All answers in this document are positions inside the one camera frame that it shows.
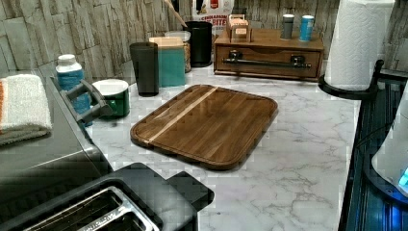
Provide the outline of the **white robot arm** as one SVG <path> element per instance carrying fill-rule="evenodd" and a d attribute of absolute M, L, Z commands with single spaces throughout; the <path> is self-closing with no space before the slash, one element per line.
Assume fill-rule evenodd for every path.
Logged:
<path fill-rule="evenodd" d="M 404 196 L 408 193 L 408 89 L 404 88 L 395 120 L 371 160 L 374 170 Z"/>

